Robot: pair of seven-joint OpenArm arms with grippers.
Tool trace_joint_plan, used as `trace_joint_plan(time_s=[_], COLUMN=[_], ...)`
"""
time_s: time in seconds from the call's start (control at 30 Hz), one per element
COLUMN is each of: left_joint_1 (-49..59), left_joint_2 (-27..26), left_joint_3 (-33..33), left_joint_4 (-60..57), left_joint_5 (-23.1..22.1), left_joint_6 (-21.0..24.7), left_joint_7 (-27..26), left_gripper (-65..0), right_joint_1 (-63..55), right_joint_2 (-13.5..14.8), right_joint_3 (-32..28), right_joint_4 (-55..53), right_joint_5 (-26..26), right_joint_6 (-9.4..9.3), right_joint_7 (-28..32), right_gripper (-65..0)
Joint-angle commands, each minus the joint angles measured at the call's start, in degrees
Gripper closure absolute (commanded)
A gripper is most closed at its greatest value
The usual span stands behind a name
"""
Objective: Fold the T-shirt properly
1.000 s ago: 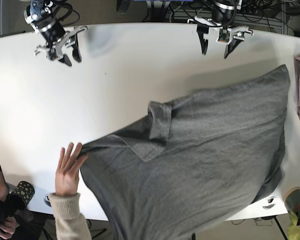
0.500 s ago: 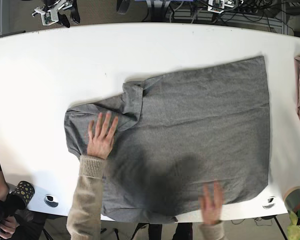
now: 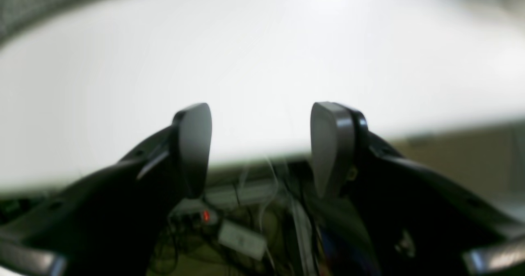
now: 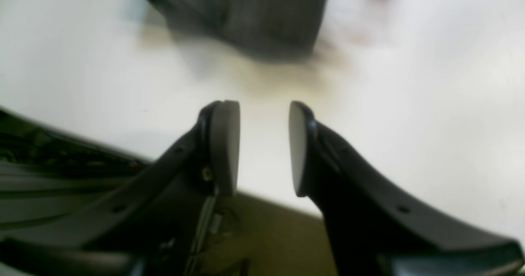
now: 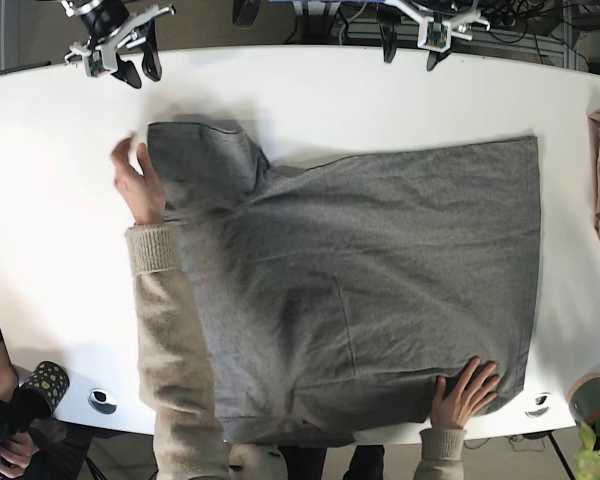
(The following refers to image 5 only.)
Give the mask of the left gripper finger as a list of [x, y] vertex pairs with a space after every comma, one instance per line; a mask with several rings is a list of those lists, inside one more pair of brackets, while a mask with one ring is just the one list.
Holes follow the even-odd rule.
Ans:
[[424, 49], [428, 51], [426, 62], [427, 72], [433, 71], [439, 63], [451, 55], [453, 52], [452, 45], [451, 40], [445, 40], [444, 42], [427, 40], [424, 43]]
[[401, 15], [390, 10], [378, 10], [377, 22], [383, 51], [383, 61], [391, 64], [398, 49], [397, 27], [402, 24]]

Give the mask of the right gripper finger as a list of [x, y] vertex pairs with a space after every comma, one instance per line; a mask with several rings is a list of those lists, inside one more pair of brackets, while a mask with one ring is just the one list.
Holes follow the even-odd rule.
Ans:
[[117, 70], [114, 72], [114, 77], [134, 89], [140, 89], [142, 81], [135, 65], [131, 61], [122, 60], [120, 56], [116, 57], [116, 61]]
[[140, 45], [142, 51], [142, 69], [144, 75], [153, 82], [162, 78], [162, 66], [158, 55], [157, 40], [155, 36], [147, 35]]

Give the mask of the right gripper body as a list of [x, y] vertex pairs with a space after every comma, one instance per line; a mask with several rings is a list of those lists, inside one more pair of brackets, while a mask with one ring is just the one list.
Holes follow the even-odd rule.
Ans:
[[141, 12], [131, 12], [122, 0], [66, 1], [64, 11], [67, 17], [79, 19], [89, 34], [85, 43], [69, 46], [64, 62], [81, 63], [90, 78], [114, 77], [120, 51], [141, 51], [140, 45], [147, 35], [157, 40], [156, 20], [176, 13], [172, 5], [156, 4]]

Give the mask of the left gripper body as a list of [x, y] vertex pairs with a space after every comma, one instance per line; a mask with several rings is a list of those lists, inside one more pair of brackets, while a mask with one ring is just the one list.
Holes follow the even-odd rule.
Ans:
[[381, 5], [399, 11], [418, 25], [417, 47], [450, 49], [454, 38], [471, 41], [472, 27], [491, 29], [478, 1], [384, 0]]

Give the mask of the left beige sweater forearm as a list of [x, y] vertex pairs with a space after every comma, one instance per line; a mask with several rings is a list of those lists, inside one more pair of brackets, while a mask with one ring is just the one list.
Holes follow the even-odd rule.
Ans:
[[161, 479], [226, 479], [228, 451], [215, 417], [213, 373], [175, 230], [125, 234], [138, 328], [140, 397], [156, 414]]

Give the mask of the right beige sweater forearm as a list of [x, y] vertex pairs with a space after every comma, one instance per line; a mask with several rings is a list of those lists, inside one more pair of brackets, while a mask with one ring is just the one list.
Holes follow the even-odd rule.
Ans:
[[428, 428], [420, 432], [421, 459], [414, 480], [463, 480], [461, 460], [466, 431]]

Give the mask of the person's left hand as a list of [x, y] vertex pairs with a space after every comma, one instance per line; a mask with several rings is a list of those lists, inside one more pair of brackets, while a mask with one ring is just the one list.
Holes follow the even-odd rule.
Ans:
[[130, 134], [110, 154], [115, 189], [129, 208], [136, 225], [162, 224], [166, 205], [164, 188], [145, 143], [139, 143], [135, 150], [141, 172], [131, 165], [133, 140], [134, 134]]

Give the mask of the person's right hand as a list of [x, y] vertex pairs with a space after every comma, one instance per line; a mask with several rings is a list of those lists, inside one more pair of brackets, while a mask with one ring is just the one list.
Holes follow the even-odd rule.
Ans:
[[473, 357], [460, 374], [455, 387], [446, 393], [446, 378], [436, 378], [431, 404], [430, 422], [433, 429], [463, 430], [468, 421], [497, 397], [500, 377], [494, 374], [496, 363], [481, 365]]

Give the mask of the person's hand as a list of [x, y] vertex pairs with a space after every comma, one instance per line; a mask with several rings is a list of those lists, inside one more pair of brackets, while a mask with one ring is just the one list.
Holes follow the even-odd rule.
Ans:
[[38, 451], [39, 448], [27, 432], [6, 439], [0, 447], [0, 474], [9, 479], [20, 477]]

